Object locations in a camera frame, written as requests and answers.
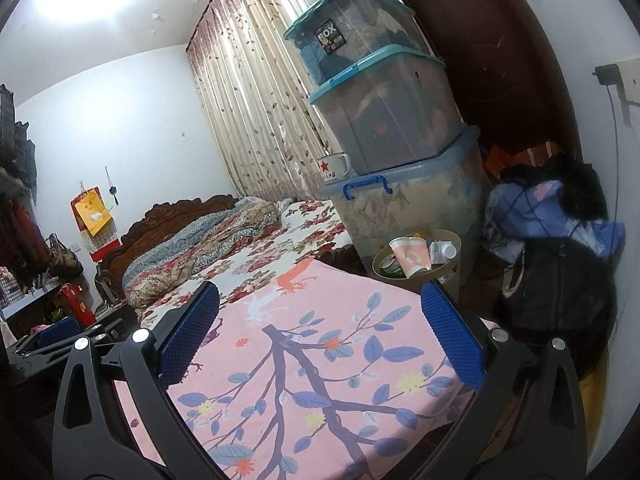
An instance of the mug handle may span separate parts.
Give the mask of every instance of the mug handle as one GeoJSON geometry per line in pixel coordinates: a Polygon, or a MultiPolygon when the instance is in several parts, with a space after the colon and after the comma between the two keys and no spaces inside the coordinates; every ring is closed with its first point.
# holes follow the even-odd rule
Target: mug handle
{"type": "Polygon", "coordinates": [[[347,165],[347,171],[345,171],[343,176],[347,176],[351,171],[351,159],[346,153],[341,153],[340,156],[344,158],[344,163],[347,165]]]}

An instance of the yellow flower print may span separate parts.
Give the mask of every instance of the yellow flower print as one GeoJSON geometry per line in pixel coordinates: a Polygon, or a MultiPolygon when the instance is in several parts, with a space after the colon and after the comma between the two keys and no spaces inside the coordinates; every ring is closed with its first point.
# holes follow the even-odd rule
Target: yellow flower print
{"type": "Polygon", "coordinates": [[[414,394],[422,386],[423,379],[424,377],[420,372],[417,374],[403,374],[402,378],[398,379],[396,388],[406,394],[414,394]]]}
{"type": "Polygon", "coordinates": [[[214,410],[214,402],[213,400],[205,400],[200,406],[198,406],[198,411],[202,415],[207,415],[214,410]]]}
{"type": "Polygon", "coordinates": [[[321,410],[313,410],[305,420],[310,428],[319,428],[324,424],[324,413],[321,410]]]}

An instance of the clear plastic container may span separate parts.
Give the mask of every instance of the clear plastic container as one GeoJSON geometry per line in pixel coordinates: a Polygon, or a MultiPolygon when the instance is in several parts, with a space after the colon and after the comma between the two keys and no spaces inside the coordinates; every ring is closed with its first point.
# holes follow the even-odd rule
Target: clear plastic container
{"type": "Polygon", "coordinates": [[[392,45],[309,96],[359,175],[439,155],[464,124],[444,63],[392,45]]]}
{"type": "Polygon", "coordinates": [[[390,44],[429,53],[415,13],[398,0],[318,0],[284,33],[320,86],[390,44]]]}
{"type": "Polygon", "coordinates": [[[393,238],[446,229],[462,240],[460,279],[468,277],[482,231],[488,181],[476,126],[442,155],[365,177],[322,186],[334,202],[367,270],[393,238]]]}

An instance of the blue gripper pad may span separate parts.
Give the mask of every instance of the blue gripper pad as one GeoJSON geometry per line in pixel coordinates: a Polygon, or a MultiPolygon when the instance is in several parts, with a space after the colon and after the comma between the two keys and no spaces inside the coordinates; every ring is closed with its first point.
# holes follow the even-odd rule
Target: blue gripper pad
{"type": "Polygon", "coordinates": [[[420,294],[422,313],[460,380],[476,392],[484,383],[484,350],[449,299],[429,282],[420,294]]]}
{"type": "Polygon", "coordinates": [[[158,348],[158,384],[167,389],[184,377],[202,340],[218,316],[220,295],[211,282],[204,282],[187,303],[170,310],[161,319],[179,317],[158,348]]]}

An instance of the yellow paper bag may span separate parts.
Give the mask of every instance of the yellow paper bag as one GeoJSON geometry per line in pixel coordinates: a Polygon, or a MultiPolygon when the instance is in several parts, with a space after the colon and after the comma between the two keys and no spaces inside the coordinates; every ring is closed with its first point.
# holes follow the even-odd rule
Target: yellow paper bag
{"type": "Polygon", "coordinates": [[[74,207],[84,221],[86,228],[89,229],[91,236],[95,236],[111,219],[109,211],[93,189],[89,190],[80,199],[80,202],[74,204],[74,207]]]}

